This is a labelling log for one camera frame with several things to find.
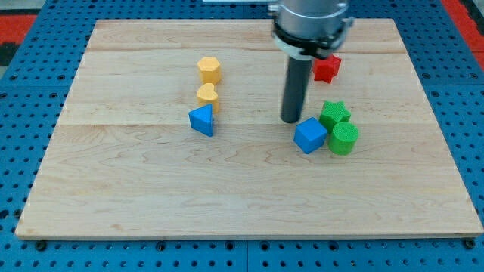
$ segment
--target yellow block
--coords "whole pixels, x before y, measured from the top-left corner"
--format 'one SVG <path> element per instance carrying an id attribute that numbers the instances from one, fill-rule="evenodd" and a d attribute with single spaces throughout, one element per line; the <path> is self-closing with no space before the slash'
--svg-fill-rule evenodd
<path id="1" fill-rule="evenodd" d="M 222 79 L 222 70 L 220 67 L 220 62 L 216 57 L 202 57 L 202 59 L 197 63 L 198 72 L 200 75 L 200 80 L 203 84 L 219 83 Z"/>
<path id="2" fill-rule="evenodd" d="M 213 105 L 213 113 L 219 112 L 219 96 L 215 92 L 215 86 L 212 83 L 203 84 L 197 91 L 198 105 L 203 107 L 207 104 Z"/>

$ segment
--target blue triangular block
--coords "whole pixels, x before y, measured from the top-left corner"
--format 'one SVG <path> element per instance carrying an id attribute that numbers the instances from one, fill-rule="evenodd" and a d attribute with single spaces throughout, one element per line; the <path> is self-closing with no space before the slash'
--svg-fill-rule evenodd
<path id="1" fill-rule="evenodd" d="M 213 136 L 213 106 L 207 104 L 188 113 L 190 126 L 206 136 Z"/>

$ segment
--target blue block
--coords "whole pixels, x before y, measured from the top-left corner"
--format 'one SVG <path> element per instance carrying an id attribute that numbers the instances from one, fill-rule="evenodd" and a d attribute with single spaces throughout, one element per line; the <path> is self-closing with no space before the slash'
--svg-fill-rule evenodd
<path id="1" fill-rule="evenodd" d="M 304 153 L 309 154 L 323 146 L 326 135 L 326 128 L 316 118 L 311 117 L 296 126 L 294 141 Z"/>
<path id="2" fill-rule="evenodd" d="M 213 136 L 213 107 L 207 104 L 188 113 L 190 126 L 192 129 L 199 131 L 206 136 Z"/>

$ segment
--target wooden cutting board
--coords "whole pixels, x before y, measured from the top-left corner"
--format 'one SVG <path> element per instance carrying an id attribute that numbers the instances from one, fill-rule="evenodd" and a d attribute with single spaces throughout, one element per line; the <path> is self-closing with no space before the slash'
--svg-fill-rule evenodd
<path id="1" fill-rule="evenodd" d="M 222 63 L 208 138 L 196 63 Z M 392 20 L 356 20 L 334 83 L 360 138 L 309 155 L 279 119 L 270 20 L 99 20 L 17 226 L 26 240 L 477 236 L 482 225 Z"/>

